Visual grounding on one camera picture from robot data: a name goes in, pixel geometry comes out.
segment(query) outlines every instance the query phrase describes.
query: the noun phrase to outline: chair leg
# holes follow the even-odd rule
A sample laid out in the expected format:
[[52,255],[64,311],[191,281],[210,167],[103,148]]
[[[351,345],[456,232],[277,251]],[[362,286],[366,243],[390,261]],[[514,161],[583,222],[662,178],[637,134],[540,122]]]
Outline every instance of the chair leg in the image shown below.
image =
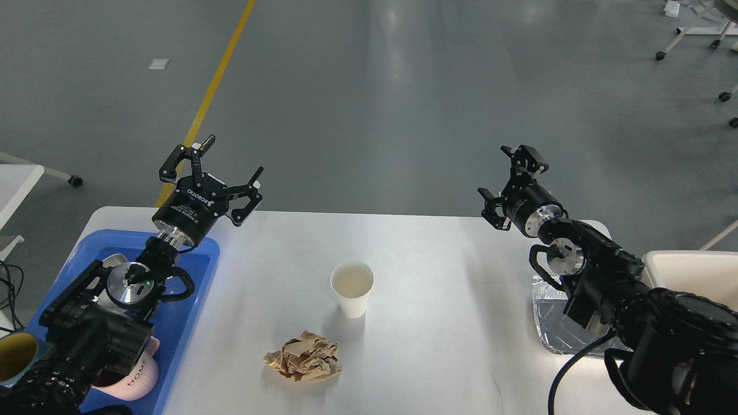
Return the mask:
[[721,100],[722,102],[726,102],[726,101],[730,100],[731,97],[733,97],[733,94],[735,94],[736,91],[738,91],[738,85],[734,86],[733,89],[730,92],[725,92],[725,91],[721,92],[717,96],[717,99]]
[[[10,164],[38,164],[5,153],[0,153],[0,160],[8,162]],[[74,174],[62,173],[59,170],[54,170],[53,168],[48,168],[46,166],[44,166],[44,174],[47,174],[51,177],[56,177],[57,179],[62,179],[63,181],[69,183],[76,188],[82,185],[82,178],[79,176],[75,176]]]
[[720,46],[720,42],[723,41],[725,38],[725,34],[728,33],[730,29],[733,29],[736,26],[736,24],[732,21],[729,21],[725,27],[723,28],[723,31],[720,33],[720,37],[712,41],[710,44],[710,47],[712,49],[717,49],[718,46]]
[[682,38],[684,37],[684,35],[686,35],[687,32],[692,27],[696,26],[697,23],[699,23],[700,19],[702,19],[702,17],[705,14],[707,14],[708,11],[712,10],[712,7],[714,7],[714,3],[712,1],[710,1],[705,6],[705,9],[702,10],[700,12],[700,14],[697,15],[697,17],[692,21],[692,23],[689,24],[689,26],[685,27],[684,30],[682,30],[682,32],[679,33],[679,35],[666,47],[666,49],[664,49],[663,51],[656,52],[656,60],[657,61],[662,61],[666,57],[666,54],[669,53],[669,51],[672,50],[672,48],[674,46],[676,46],[676,44],[679,43],[680,40],[682,40]]

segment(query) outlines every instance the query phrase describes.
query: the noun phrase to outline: gray floor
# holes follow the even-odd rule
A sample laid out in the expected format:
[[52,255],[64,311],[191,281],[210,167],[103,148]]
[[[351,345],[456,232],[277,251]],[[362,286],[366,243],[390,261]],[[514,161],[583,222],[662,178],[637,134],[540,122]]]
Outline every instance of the gray floor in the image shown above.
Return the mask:
[[[27,242],[27,319],[90,214],[151,206],[246,0],[0,2],[0,151],[44,177],[2,230]],[[642,255],[697,249],[737,218],[728,38],[675,36],[661,0],[257,1],[200,137],[229,184],[264,165],[262,210],[477,216],[500,145]],[[684,10],[681,21],[694,15]],[[149,71],[152,58],[171,58]],[[480,226],[487,226],[480,220]],[[718,244],[738,250],[738,235]]]

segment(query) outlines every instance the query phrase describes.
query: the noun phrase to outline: brown crumpled paper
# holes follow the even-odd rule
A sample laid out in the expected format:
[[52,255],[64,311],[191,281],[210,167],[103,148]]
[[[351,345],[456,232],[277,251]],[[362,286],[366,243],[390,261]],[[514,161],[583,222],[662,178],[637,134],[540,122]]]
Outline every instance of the brown crumpled paper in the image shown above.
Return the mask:
[[305,330],[299,338],[284,343],[281,350],[267,353],[264,362],[284,377],[295,382],[321,382],[341,372],[338,361],[338,343],[329,343],[325,337]]

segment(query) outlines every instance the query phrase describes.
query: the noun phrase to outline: robotic arm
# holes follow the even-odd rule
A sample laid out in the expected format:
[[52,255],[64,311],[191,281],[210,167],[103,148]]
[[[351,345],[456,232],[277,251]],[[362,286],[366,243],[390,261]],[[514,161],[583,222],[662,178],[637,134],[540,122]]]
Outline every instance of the robotic arm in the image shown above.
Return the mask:
[[[658,414],[734,414],[738,313],[691,293],[649,288],[640,281],[640,259],[590,225],[569,219],[538,183],[548,164],[535,148],[502,150],[511,159],[510,180],[498,197],[478,189],[482,217],[495,229],[509,230],[512,223],[543,242],[531,248],[529,261],[566,293],[564,313],[586,329],[613,327],[632,349],[610,349],[604,356],[623,398]],[[560,282],[540,266],[540,253]]]
[[[176,267],[179,251],[197,247],[221,216],[228,216],[230,201],[248,197],[246,207],[230,217],[240,226],[261,202],[257,179],[262,167],[242,186],[227,187],[202,171],[200,157],[213,145],[210,135],[202,145],[178,145],[159,170],[163,182],[176,179],[177,165],[190,160],[192,175],[176,182],[175,191],[152,220],[159,229],[134,260],[106,267],[93,261],[44,310],[39,323],[48,327],[51,352],[36,362],[12,387],[0,387],[0,408],[14,415],[76,415],[91,386],[101,375],[122,379],[133,370],[154,326],[149,323],[161,303],[181,301],[195,292],[187,271]],[[177,277],[184,291],[165,294],[165,282]],[[125,314],[98,304],[107,294]],[[87,415],[129,415],[117,405]]]

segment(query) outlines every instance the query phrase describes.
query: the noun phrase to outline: white paper cup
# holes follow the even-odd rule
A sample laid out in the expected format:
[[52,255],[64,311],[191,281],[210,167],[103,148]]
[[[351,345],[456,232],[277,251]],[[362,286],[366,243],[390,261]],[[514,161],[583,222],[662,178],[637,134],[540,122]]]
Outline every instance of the white paper cup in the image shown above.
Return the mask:
[[331,273],[331,288],[338,297],[341,312],[348,318],[364,314],[372,287],[374,274],[363,262],[340,264]]

